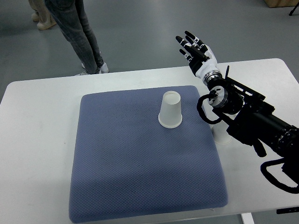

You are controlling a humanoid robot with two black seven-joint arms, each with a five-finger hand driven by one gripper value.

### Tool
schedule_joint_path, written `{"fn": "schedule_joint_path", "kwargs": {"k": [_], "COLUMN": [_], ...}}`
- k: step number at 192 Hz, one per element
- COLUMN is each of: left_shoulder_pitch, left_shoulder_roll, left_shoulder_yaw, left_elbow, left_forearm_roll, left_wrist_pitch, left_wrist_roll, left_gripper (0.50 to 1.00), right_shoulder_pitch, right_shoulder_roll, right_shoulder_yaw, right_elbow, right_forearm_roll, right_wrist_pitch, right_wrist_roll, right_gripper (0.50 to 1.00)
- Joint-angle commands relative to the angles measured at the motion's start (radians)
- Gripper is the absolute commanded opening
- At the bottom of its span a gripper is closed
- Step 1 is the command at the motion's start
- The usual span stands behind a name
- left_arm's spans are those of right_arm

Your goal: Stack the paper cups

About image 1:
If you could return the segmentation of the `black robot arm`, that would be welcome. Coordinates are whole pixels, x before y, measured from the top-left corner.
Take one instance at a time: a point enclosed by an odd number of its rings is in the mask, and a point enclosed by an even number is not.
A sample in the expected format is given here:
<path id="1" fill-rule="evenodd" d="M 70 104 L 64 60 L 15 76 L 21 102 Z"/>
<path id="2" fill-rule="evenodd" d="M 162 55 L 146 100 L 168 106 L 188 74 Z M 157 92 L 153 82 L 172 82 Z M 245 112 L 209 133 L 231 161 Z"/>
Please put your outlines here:
<path id="1" fill-rule="evenodd" d="M 197 110 L 205 122 L 224 121 L 227 133 L 252 146 L 260 157 L 266 156 L 266 144 L 285 161 L 298 162 L 299 129 L 274 116 L 275 108 L 262 94 L 217 70 L 206 73 L 203 82 L 210 92 L 199 99 Z"/>

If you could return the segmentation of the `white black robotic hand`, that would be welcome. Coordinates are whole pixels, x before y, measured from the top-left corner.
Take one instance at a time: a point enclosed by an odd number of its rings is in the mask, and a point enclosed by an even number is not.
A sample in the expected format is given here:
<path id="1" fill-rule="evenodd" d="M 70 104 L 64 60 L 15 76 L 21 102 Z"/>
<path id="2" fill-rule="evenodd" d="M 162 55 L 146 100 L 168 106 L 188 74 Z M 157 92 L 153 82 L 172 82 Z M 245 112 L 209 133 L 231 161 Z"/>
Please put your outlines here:
<path id="1" fill-rule="evenodd" d="M 185 38 L 177 35 L 175 39 L 182 47 L 179 52 L 188 61 L 195 77 L 207 83 L 211 78 L 222 76 L 217 68 L 218 62 L 214 53 L 197 36 L 185 31 Z"/>

